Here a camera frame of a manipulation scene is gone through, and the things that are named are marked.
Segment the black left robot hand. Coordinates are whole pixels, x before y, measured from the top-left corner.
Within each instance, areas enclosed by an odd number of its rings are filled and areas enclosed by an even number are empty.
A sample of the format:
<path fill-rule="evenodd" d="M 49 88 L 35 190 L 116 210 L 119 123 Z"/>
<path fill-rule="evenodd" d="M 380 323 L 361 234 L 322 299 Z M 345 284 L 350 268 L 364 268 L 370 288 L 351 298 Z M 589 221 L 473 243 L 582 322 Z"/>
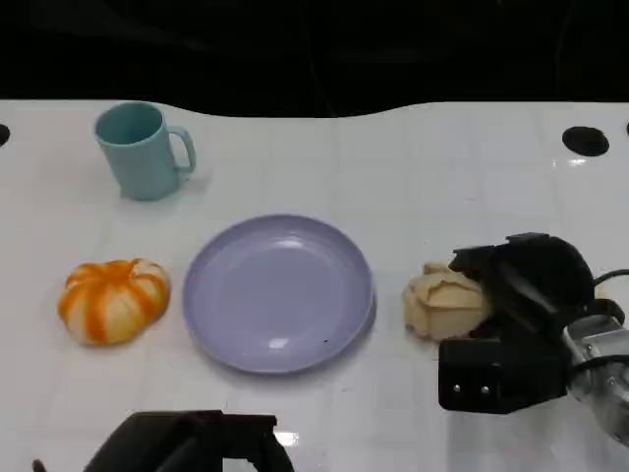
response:
<path fill-rule="evenodd" d="M 236 459 L 256 471 L 292 471 L 276 425 L 272 415 L 219 410 L 137 412 L 114 430 L 86 470 L 221 471 L 225 459 Z"/>

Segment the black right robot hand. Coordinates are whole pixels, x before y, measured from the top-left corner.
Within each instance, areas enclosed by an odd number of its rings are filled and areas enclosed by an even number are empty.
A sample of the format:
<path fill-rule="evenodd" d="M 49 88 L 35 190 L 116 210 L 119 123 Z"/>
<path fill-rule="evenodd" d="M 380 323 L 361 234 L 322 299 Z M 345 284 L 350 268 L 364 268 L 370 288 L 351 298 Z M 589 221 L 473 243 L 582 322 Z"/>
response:
<path fill-rule="evenodd" d="M 549 338 L 595 300 L 588 264 L 556 236 L 521 233 L 453 254 L 449 268 L 480 284 L 489 316 L 510 331 Z"/>

